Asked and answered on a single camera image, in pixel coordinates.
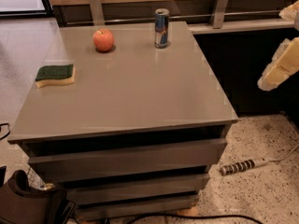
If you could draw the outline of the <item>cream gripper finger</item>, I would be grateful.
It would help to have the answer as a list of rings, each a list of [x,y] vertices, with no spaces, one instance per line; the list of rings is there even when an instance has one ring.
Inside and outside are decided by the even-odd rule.
[[[279,12],[279,16],[280,18],[286,21],[295,21],[298,11],[299,11],[299,0],[287,7],[284,7]]]
[[[299,37],[284,39],[275,51],[257,85],[262,91],[271,91],[299,71]]]

